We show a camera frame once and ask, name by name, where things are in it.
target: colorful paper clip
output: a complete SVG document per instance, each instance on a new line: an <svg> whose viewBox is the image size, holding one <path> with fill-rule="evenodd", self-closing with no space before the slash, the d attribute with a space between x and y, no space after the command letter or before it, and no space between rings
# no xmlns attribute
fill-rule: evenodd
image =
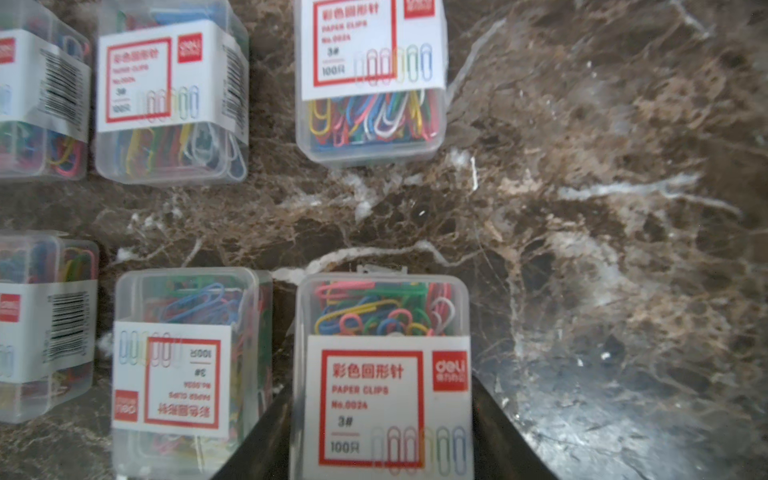
<svg viewBox="0 0 768 480"><path fill-rule="evenodd" d="M450 283L341 281L315 288L316 335L452 335Z"/></svg>
<svg viewBox="0 0 768 480"><path fill-rule="evenodd" d="M246 33L237 31L223 4L182 2L179 8L144 9L125 5L131 10L117 12L116 33L210 19L231 33L247 56ZM198 118L200 87L149 91L143 114L169 108L182 121ZM146 128L99 134L97 168L104 176L130 184L233 183L247 176L247 146L232 132L209 122L167 126L162 125L165 119L148 121ZM101 143L109 145L106 154L101 153Z"/></svg>
<svg viewBox="0 0 768 480"><path fill-rule="evenodd" d="M35 4L38 15L24 10L29 15L22 22L22 28L43 40L58 46L75 60L91 63L91 44L60 23L52 13ZM54 22L59 25L52 28ZM73 104L70 93L77 86L65 79L65 70L51 73L51 85L47 87L46 100L50 109L65 117L79 105ZM7 84L0 85L0 111L10 114L14 92ZM23 121L0 122L0 178L51 177L72 180L82 177L86 169L88 147L79 141L57 131L47 130Z"/></svg>
<svg viewBox="0 0 768 480"><path fill-rule="evenodd" d="M98 257L95 246L77 240L52 237L0 237L0 283L55 283L96 280ZM0 349L0 370L12 372L15 352ZM79 395L91 386L93 363L60 369L50 378L35 382L7 383L0 373L0 417L29 418L24 410L40 404L46 409Z"/></svg>
<svg viewBox="0 0 768 480"><path fill-rule="evenodd" d="M161 471L166 467L174 471L194 471L201 462L206 464L205 469L210 469L212 464L223 464L250 431L246 418L254 415L246 409L264 410L271 402L271 284L249 285L230 272L196 274L195 269L187 270L189 274L181 275L178 272L140 274L136 285L143 293L138 315L149 326L154 324L155 329L164 323L233 327L230 378L224 380L230 383L230 436L215 439L128 432L130 462L151 465ZM116 356L120 364L180 365L180 348L173 343L155 343L147 350L148 334L123 331L117 335ZM253 353L260 365L257 384L253 386L258 390L249 392L240 379L247 363L253 361Z"/></svg>

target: red border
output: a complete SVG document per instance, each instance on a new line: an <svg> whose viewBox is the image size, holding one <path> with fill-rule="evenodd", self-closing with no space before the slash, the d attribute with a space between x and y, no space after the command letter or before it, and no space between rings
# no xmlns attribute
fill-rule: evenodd
<svg viewBox="0 0 768 480"><path fill-rule="evenodd" d="M168 102L168 106L166 108L166 110L168 110L168 113L166 113L166 114L134 115L132 117L120 117L120 118L112 118L110 116L110 114L109 114L109 112L110 112L110 108L109 108L109 106L110 106L109 105L109 98L110 98L110 96L109 96L109 94L110 94L111 89L112 89L112 82L111 82L112 65L109 62L109 58L110 58L110 54L112 53L112 51L113 50L122 49L122 48L138 47L138 46L142 46L142 45L152 45L152 44L155 44L155 43L164 43L164 42L168 44L168 88L166 90L170 92L170 85L171 85L171 81L170 81L170 63L171 63L171 59L174 56L174 51L173 51L173 48L172 48L174 43L173 43L173 40L170 37L156 38L154 40L146 40L146 41L136 41L134 43L125 43L125 44L122 44L122 45L112 45L111 47L107 47L107 97L106 97L106 101L104 102L104 105L106 105L106 108L107 108L107 123L108 124L114 124L114 123L121 122L121 121L141 120L141 119L144 119L144 118L170 118L170 116L173 114L173 112L170 111L170 95L166 95L165 96L166 102Z"/></svg>
<svg viewBox="0 0 768 480"><path fill-rule="evenodd" d="M147 351L151 351L152 343L181 343L182 345L215 345L216 346L216 381L214 382L214 423L206 425L204 423L177 422L174 420L157 420L149 418L149 368L151 362L147 362L147 373L144 375L144 423L152 425L175 425L180 427L191 427L195 429L219 429L219 386L221 379L221 340L195 340L195 339L175 339L168 337L151 336L147 338Z"/></svg>
<svg viewBox="0 0 768 480"><path fill-rule="evenodd" d="M339 80L326 80L326 81L320 81L319 79L319 71L318 71L318 63L317 63L317 11L320 6L322 5L329 5L332 3L341 3L341 2L351 2L354 0L325 0L324 2L316 2L313 6L313 37L312 37L312 44L314 45L313 49L313 61L314 61L314 76L315 76L315 87L326 87L328 85L341 85L341 84L348 84L348 83L354 83L357 81L357 78L340 78ZM397 57L397 0L392 0L392 56L396 59ZM395 61L392 64L392 73L389 75L379 75L377 77L372 78L366 78L366 81L379 81L379 80L393 80L397 78L397 61Z"/></svg>
<svg viewBox="0 0 768 480"><path fill-rule="evenodd" d="M322 366L320 367L320 452L318 463L320 465L334 465L337 467L369 467L374 466L371 461L357 460L330 460L326 458L326 377L328 369L329 356L385 356L391 357L413 357L418 365L418 383L419 383L419 431L424 431L424 352L422 351L403 351L403 350L323 350ZM402 468L424 468L424 445L419 446L418 462L377 462L376 466L402 467Z"/></svg>

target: blue paper clip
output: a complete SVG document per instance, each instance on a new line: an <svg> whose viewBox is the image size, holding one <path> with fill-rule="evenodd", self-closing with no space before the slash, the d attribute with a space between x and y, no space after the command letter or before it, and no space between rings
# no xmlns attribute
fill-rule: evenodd
<svg viewBox="0 0 768 480"><path fill-rule="evenodd" d="M239 326L237 309L240 308L240 302L237 300L223 301L219 305L206 310L202 315L196 316L195 321L200 325L231 325Z"/></svg>
<svg viewBox="0 0 768 480"><path fill-rule="evenodd" d="M219 290L218 294L214 293L215 289ZM194 315L196 312L215 305L223 297L224 285L221 283L212 283L197 294L185 296L163 308L163 312L160 315L160 321L163 323L182 323L187 317Z"/></svg>
<svg viewBox="0 0 768 480"><path fill-rule="evenodd" d="M429 76L427 76L427 73L426 73L427 60L425 57L429 58ZM422 61L422 78L425 81L432 80L432 76L434 75L434 72L432 71L432 46L429 43L425 43L424 45L422 45L421 61Z"/></svg>
<svg viewBox="0 0 768 480"><path fill-rule="evenodd" d="M459 443L462 444L461 455L458 454ZM460 426L453 429L453 469L456 475L464 475L467 472L467 432Z"/></svg>

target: paper clip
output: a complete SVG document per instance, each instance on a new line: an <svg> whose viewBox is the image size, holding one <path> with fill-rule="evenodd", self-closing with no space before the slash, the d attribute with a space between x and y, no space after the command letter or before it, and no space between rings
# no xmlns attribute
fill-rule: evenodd
<svg viewBox="0 0 768 480"><path fill-rule="evenodd" d="M371 459L373 468L384 468L384 429L381 427L371 430Z"/></svg>
<svg viewBox="0 0 768 480"><path fill-rule="evenodd" d="M164 323L180 323L209 306L218 303L224 296L224 285L212 283L199 293L186 296L163 309L160 320Z"/></svg>
<svg viewBox="0 0 768 480"><path fill-rule="evenodd" d="M419 47L410 45L406 49L406 68L411 82L419 81Z"/></svg>
<svg viewBox="0 0 768 480"><path fill-rule="evenodd" d="M168 332L164 333L162 337L153 336L151 338L155 340L152 342L151 365L169 367L174 359L175 340L171 341L170 333Z"/></svg>
<svg viewBox="0 0 768 480"><path fill-rule="evenodd" d="M418 432L413 427L406 427L402 431L401 461L418 464L421 460L421 455L419 454L420 450L421 444L419 442ZM416 473L416 468L406 468L406 472L413 475Z"/></svg>
<svg viewBox="0 0 768 480"><path fill-rule="evenodd" d="M437 429L436 438L437 469L440 475L447 477L451 475L451 432L446 427L440 427Z"/></svg>
<svg viewBox="0 0 768 480"><path fill-rule="evenodd" d="M393 475L398 475L400 473L400 468L394 466L397 462L400 462L400 459L402 457L402 434L400 432L400 429L397 427L389 427L389 430L386 432L386 458L387 458L387 465L389 466L389 473Z"/></svg>
<svg viewBox="0 0 768 480"><path fill-rule="evenodd" d="M432 80L432 46L429 43L425 43L421 48L421 64L422 64L422 78L424 81Z"/></svg>
<svg viewBox="0 0 768 480"><path fill-rule="evenodd" d="M118 343L118 359L121 364L137 365L139 362L141 344L139 342L139 332L134 330L130 334L125 330L120 332Z"/></svg>
<svg viewBox="0 0 768 480"><path fill-rule="evenodd" d="M435 433L429 427L421 431L422 451L424 452L424 473L432 476L435 472Z"/></svg>
<svg viewBox="0 0 768 480"><path fill-rule="evenodd" d="M7 84L0 85L0 111L4 115L9 115L11 113L11 99L11 86Z"/></svg>
<svg viewBox="0 0 768 480"><path fill-rule="evenodd" d="M247 175L243 151L237 145L237 138L232 132L227 132L224 152L227 158L227 167L230 177L235 181L242 181Z"/></svg>
<svg viewBox="0 0 768 480"><path fill-rule="evenodd" d="M0 346L0 377L13 376L13 346Z"/></svg>
<svg viewBox="0 0 768 480"><path fill-rule="evenodd" d="M214 126L208 122L197 123L192 127L192 137L187 142L184 154L192 160L193 165L207 167L216 159L218 145Z"/></svg>
<svg viewBox="0 0 768 480"><path fill-rule="evenodd" d="M392 77L392 51L383 48L379 56L379 71L382 76L382 83L389 85L389 79Z"/></svg>
<svg viewBox="0 0 768 480"><path fill-rule="evenodd" d="M370 49L366 53L366 78L371 85L376 85L379 82L379 53L374 49Z"/></svg>
<svg viewBox="0 0 768 480"><path fill-rule="evenodd" d="M461 444L462 454L458 454ZM453 466L456 475L464 475L467 472L467 432L462 427L453 429Z"/></svg>

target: product label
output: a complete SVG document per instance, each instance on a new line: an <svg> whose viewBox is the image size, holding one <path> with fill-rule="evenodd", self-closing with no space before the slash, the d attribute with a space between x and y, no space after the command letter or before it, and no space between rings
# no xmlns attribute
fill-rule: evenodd
<svg viewBox="0 0 768 480"><path fill-rule="evenodd" d="M441 0L302 0L301 97L445 88Z"/></svg>
<svg viewBox="0 0 768 480"><path fill-rule="evenodd" d="M469 337L310 336L303 476L474 478L471 375Z"/></svg>
<svg viewBox="0 0 768 480"><path fill-rule="evenodd" d="M211 20L99 39L99 132L210 122L248 143L248 60Z"/></svg>
<svg viewBox="0 0 768 480"><path fill-rule="evenodd" d="M97 284L0 283L0 382L93 362Z"/></svg>
<svg viewBox="0 0 768 480"><path fill-rule="evenodd" d="M116 429L229 438L232 329L116 322Z"/></svg>
<svg viewBox="0 0 768 480"><path fill-rule="evenodd" d="M88 140L91 68L80 44L72 45L69 55L26 30L0 31L0 122L23 121Z"/></svg>

